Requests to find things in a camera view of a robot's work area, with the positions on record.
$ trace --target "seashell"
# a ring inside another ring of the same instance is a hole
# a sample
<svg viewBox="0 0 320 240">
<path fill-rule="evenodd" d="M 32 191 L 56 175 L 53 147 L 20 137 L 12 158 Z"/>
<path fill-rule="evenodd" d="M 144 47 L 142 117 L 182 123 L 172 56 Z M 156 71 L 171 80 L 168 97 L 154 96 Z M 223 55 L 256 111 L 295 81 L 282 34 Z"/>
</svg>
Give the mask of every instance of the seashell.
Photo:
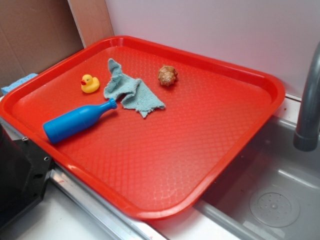
<svg viewBox="0 0 320 240">
<path fill-rule="evenodd" d="M 158 79 L 161 85 L 170 86 L 175 83 L 178 72 L 173 66 L 163 65 L 159 70 Z"/>
</svg>

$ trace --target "drain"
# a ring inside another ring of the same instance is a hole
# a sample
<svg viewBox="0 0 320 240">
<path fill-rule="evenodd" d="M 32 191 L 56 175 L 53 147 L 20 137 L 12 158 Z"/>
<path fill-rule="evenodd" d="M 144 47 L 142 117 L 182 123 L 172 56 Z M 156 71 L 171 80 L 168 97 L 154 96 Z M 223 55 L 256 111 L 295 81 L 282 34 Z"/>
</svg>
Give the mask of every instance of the drain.
<svg viewBox="0 0 320 240">
<path fill-rule="evenodd" d="M 256 191 L 250 199 L 250 210 L 259 222 L 275 228 L 293 224 L 300 213 L 298 200 L 275 186 Z"/>
</svg>

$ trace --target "yellow rubber duck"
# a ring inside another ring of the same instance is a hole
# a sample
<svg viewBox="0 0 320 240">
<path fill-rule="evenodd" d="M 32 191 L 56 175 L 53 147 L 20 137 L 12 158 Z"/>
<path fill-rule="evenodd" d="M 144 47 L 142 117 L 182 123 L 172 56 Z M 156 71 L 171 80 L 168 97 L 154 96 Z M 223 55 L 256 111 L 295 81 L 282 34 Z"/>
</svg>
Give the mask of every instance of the yellow rubber duck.
<svg viewBox="0 0 320 240">
<path fill-rule="evenodd" d="M 93 93 L 100 87 L 100 82 L 95 76 L 89 74 L 83 75 L 81 80 L 81 89 L 87 94 Z"/>
</svg>

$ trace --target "stainless steel sink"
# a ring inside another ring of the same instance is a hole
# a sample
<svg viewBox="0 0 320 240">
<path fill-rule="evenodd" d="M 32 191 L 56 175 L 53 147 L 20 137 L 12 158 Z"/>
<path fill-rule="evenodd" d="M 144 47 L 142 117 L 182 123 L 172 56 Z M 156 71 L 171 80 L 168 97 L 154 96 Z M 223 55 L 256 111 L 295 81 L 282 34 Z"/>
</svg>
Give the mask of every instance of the stainless steel sink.
<svg viewBox="0 0 320 240">
<path fill-rule="evenodd" d="M 240 239 L 320 239 L 320 147 L 295 149 L 272 117 L 195 205 Z"/>
</svg>

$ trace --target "toy bottle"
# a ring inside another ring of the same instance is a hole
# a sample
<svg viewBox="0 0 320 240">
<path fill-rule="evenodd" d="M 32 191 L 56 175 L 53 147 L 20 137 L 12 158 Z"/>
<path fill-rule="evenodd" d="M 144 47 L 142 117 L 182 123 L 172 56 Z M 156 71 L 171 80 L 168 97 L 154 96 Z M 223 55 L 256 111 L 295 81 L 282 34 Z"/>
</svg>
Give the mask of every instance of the toy bottle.
<svg viewBox="0 0 320 240">
<path fill-rule="evenodd" d="M 85 105 L 61 115 L 43 125 L 50 142 L 58 143 L 95 124 L 101 115 L 108 110 L 116 109 L 113 98 L 100 105 Z"/>
</svg>

